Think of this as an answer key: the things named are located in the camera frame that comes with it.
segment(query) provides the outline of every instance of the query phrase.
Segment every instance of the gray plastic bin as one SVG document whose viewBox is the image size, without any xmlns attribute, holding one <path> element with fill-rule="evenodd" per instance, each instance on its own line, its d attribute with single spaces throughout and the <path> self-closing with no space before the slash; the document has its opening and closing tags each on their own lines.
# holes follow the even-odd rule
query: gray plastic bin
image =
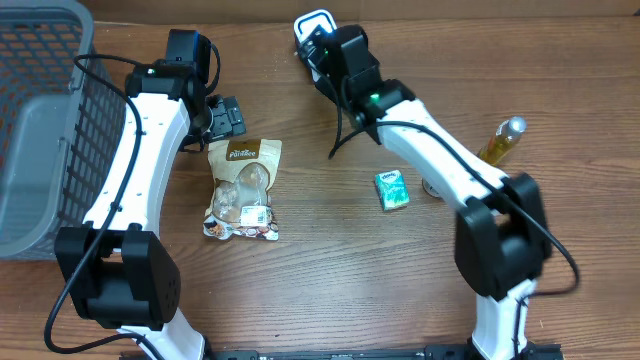
<svg viewBox="0 0 640 360">
<path fill-rule="evenodd" d="M 75 1 L 0 0 L 0 258 L 54 259 L 58 229 L 81 224 L 109 172 L 125 105 L 73 66 L 92 41 Z"/>
</svg>

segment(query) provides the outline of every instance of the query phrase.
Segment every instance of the wood surface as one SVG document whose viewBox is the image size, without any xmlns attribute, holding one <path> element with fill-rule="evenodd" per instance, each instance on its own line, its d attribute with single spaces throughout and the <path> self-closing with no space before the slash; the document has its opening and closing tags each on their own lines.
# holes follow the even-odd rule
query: wood surface
<svg viewBox="0 0 640 360">
<path fill-rule="evenodd" d="M 535 299 L 527 334 L 566 359 L 640 353 L 640 21 L 536 18 L 365 22 L 385 78 L 400 78 L 472 151 L 519 114 L 529 129 L 505 170 L 540 184 L 553 233 L 581 265 L 578 293 Z M 291 24 L 195 27 L 222 55 L 219 93 L 238 97 L 248 135 L 281 139 L 271 192 L 278 242 L 206 239 L 213 189 L 205 154 L 179 154 L 161 239 L 182 274 L 180 307 L 216 349 L 292 351 L 462 343 L 473 291 L 453 261 L 453 213 L 366 136 L 329 161 L 335 107 L 294 56 Z M 151 62 L 170 27 L 101 27 L 98 51 Z M 108 63 L 117 84 L 127 68 Z M 411 203 L 383 213 L 376 173 L 400 169 Z M 42 329 L 63 280 L 52 262 L 0 263 L 0 359 L 62 359 Z M 567 285 L 555 256 L 541 288 Z M 54 331 L 71 346 L 111 331 L 70 303 Z M 68 359 L 115 359 L 127 342 Z"/>
<path fill-rule="evenodd" d="M 318 8 L 337 20 L 631 16 L 640 0 L 80 0 L 98 21 L 134 24 L 293 22 Z"/>
</svg>

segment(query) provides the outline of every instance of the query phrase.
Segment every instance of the bottle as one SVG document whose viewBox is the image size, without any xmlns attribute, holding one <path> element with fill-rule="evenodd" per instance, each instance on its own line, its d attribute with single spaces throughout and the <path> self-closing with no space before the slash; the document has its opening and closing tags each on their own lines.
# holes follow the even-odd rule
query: bottle
<svg viewBox="0 0 640 360">
<path fill-rule="evenodd" d="M 496 134 L 489 139 L 489 143 L 478 152 L 478 157 L 489 165 L 497 166 L 518 144 L 526 129 L 527 121 L 520 116 L 514 116 L 503 122 Z"/>
</svg>

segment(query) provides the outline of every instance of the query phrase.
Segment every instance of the barcode label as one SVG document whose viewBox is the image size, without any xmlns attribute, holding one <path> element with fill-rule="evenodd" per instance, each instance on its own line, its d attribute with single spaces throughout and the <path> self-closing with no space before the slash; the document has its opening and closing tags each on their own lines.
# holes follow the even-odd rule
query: barcode label
<svg viewBox="0 0 640 360">
<path fill-rule="evenodd" d="M 267 226 L 266 206 L 245 206 L 240 214 L 240 226 Z"/>
</svg>

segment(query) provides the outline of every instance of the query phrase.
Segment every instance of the snack bag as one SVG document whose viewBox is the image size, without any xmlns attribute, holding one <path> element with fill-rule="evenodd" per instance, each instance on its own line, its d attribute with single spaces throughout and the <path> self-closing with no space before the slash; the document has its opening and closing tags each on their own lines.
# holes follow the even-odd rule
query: snack bag
<svg viewBox="0 0 640 360">
<path fill-rule="evenodd" d="M 219 240 L 232 235 L 278 240 L 269 189 L 276 180 L 282 141 L 217 141 L 209 145 L 215 188 L 203 232 Z"/>
</svg>

